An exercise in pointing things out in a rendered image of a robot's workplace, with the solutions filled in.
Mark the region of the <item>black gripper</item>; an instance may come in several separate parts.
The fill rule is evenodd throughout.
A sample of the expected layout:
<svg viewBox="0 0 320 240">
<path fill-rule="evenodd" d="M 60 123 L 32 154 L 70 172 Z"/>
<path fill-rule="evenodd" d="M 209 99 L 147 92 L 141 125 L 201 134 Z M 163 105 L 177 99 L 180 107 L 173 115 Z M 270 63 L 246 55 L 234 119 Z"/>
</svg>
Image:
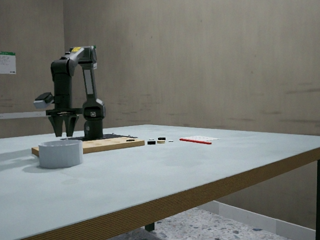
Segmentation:
<svg viewBox="0 0 320 240">
<path fill-rule="evenodd" d="M 72 95 L 55 96 L 60 97 L 60 103 L 54 104 L 55 109 L 45 110 L 46 116 L 48 116 L 53 126 L 56 137 L 62 137 L 63 121 L 65 123 L 66 137 L 73 137 L 75 125 L 79 119 L 79 115 L 77 114 L 83 114 L 83 109 L 73 108 Z"/>
</svg>

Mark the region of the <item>white paper sheet with printed lines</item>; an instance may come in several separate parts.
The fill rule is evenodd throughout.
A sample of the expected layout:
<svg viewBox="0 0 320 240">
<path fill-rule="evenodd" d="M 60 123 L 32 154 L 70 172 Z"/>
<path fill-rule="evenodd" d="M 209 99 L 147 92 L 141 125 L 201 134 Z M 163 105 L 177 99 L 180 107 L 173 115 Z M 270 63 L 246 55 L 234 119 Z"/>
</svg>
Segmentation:
<svg viewBox="0 0 320 240">
<path fill-rule="evenodd" d="M 220 138 L 213 138 L 213 137 L 205 137 L 205 136 L 190 136 L 190 137 L 182 137 L 182 139 L 189 139 L 195 141 L 211 141 L 211 140 L 218 140 Z"/>
</svg>

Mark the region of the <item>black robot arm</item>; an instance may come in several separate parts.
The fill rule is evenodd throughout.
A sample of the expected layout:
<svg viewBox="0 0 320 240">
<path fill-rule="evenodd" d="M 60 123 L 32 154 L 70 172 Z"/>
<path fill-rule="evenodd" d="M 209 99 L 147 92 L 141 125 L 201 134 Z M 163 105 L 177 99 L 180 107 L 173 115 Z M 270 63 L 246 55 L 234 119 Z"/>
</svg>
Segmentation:
<svg viewBox="0 0 320 240">
<path fill-rule="evenodd" d="M 82 105 L 84 123 L 84 137 L 87 140 L 107 139 L 103 137 L 103 119 L 106 117 L 106 108 L 102 100 L 97 98 L 94 64 L 97 63 L 96 50 L 93 46 L 70 47 L 59 60 L 51 63 L 52 81 L 54 82 L 54 96 L 45 92 L 33 102 L 36 109 L 45 109 L 50 104 L 60 104 L 61 97 L 57 95 L 72 96 L 72 76 L 75 67 L 82 67 L 86 92 L 86 101 Z"/>
</svg>

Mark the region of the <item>tan tray with round pockets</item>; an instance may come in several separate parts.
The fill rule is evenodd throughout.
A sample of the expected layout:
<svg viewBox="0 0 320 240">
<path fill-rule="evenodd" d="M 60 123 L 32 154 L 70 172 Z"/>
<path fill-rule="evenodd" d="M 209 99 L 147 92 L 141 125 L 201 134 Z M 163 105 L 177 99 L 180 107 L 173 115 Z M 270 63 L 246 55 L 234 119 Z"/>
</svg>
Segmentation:
<svg viewBox="0 0 320 240">
<path fill-rule="evenodd" d="M 126 141 L 134 140 L 134 141 Z M 100 140 L 91 140 L 83 141 L 82 149 L 83 154 L 95 153 L 116 149 L 124 149 L 131 147 L 144 146 L 145 140 L 129 138 L 129 137 L 118 137 L 118 138 L 109 138 L 109 139 L 100 139 Z M 33 154 L 39 157 L 39 147 L 32 147 L 31 151 Z"/>
</svg>

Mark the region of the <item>light grey round tub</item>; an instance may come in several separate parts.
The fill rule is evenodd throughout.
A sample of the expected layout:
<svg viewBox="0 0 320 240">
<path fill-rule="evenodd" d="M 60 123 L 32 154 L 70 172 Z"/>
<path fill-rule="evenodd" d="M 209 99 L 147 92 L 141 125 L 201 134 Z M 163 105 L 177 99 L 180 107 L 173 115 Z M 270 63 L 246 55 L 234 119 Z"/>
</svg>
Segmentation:
<svg viewBox="0 0 320 240">
<path fill-rule="evenodd" d="M 80 165 L 83 159 L 83 141 L 55 140 L 38 144 L 39 165 L 56 169 Z"/>
</svg>

